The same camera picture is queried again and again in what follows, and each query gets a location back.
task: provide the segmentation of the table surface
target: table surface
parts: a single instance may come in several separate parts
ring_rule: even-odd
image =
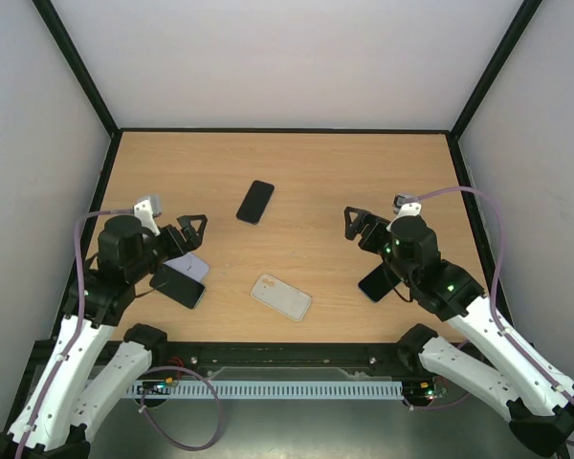
[[[255,226],[235,218],[253,180],[276,187]],[[415,323],[460,339],[415,303],[396,294],[372,303],[359,291],[380,258],[344,238],[343,220],[346,206],[391,219],[395,194],[456,185],[442,135],[124,133],[102,208],[129,208],[156,193],[164,209],[160,226],[206,214],[196,254],[210,272],[197,309],[152,293],[129,306],[113,339],[138,322],[179,341],[394,342]],[[426,201],[422,215],[443,256],[484,285],[460,194]],[[251,298],[263,273],[312,297],[302,321]],[[146,289],[147,280],[137,286],[138,293]]]

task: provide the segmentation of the gray floor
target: gray floor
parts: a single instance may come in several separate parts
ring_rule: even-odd
[[[92,459],[529,459],[508,425],[476,399],[437,412],[408,412],[400,402],[225,401],[226,431],[211,449],[170,446],[121,400],[92,445]],[[206,443],[213,401],[168,401],[153,412],[175,439]]]

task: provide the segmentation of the white perforated rail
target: white perforated rail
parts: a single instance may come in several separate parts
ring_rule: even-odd
[[[219,397],[225,400],[402,400],[401,382],[259,382],[211,381]],[[135,398],[143,392],[142,382],[134,383],[124,397]],[[181,381],[176,387],[161,389],[147,399],[211,399],[201,382]]]

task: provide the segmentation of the black metal frame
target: black metal frame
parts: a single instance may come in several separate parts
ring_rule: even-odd
[[[108,186],[111,171],[123,132],[242,132],[242,133],[311,133],[311,134],[441,134],[446,136],[447,144],[451,152],[453,166],[457,181],[462,186],[469,186],[470,178],[463,155],[459,148],[459,138],[464,133],[469,122],[473,118],[477,108],[485,98],[487,92],[494,83],[497,75],[505,64],[517,45],[527,25],[534,16],[541,4],[541,0],[523,0],[515,18],[513,19],[506,34],[499,43],[494,55],[482,74],[479,82],[475,86],[468,102],[457,119],[453,129],[428,130],[428,129],[293,129],[293,128],[119,128],[108,107],[102,99],[98,87],[94,83],[91,75],[87,71],[77,48],[70,38],[64,24],[61,22],[51,0],[32,0],[40,13],[48,30],[55,39],[55,43],[62,51],[64,58],[75,74],[82,90],[86,94],[90,103],[96,110],[98,117],[104,128],[111,137],[111,142],[106,154],[104,166],[99,177],[99,182],[92,200],[90,210],[98,210],[101,206],[104,193]],[[475,197],[469,193],[463,193],[464,206],[470,220],[470,226],[476,242],[478,256],[482,265],[487,285],[491,284],[491,278],[495,269],[495,262],[487,234],[484,230],[480,211]],[[90,219],[85,225],[81,237],[81,246],[87,252],[94,232],[95,219]],[[74,264],[64,292],[62,304],[58,310],[58,317],[55,321],[53,339],[55,339],[57,327],[61,321],[61,311],[66,299],[68,286],[75,278]],[[506,307],[506,300],[501,285],[498,288],[498,309],[509,319],[510,312]],[[30,384],[32,383],[33,372],[38,365],[45,364],[51,354],[54,341],[52,339],[37,341],[33,347],[32,354],[17,391],[17,396],[13,402],[8,425],[18,414],[23,403],[25,403]],[[116,342],[110,342],[99,358],[99,363],[107,362],[117,348]],[[200,370],[216,369],[217,364],[229,362],[232,365],[247,366],[268,364],[268,360],[273,361],[273,365],[279,366],[327,366],[330,362],[337,362],[337,366],[353,370],[363,370],[376,375],[390,375],[400,381],[409,379],[426,378],[428,375],[412,375],[396,360],[385,359],[382,364],[370,364],[370,357],[377,355],[394,354],[395,344],[249,344],[249,343],[171,343],[171,352],[176,355],[187,356],[196,355],[198,359],[197,367]]]

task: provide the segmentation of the white panel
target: white panel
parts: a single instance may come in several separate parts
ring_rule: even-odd
[[[0,430],[49,337],[107,145],[33,3],[0,0]]]
[[[461,143],[506,221],[516,325],[574,379],[574,0],[542,2]]]
[[[55,0],[119,126],[449,129],[520,0]]]

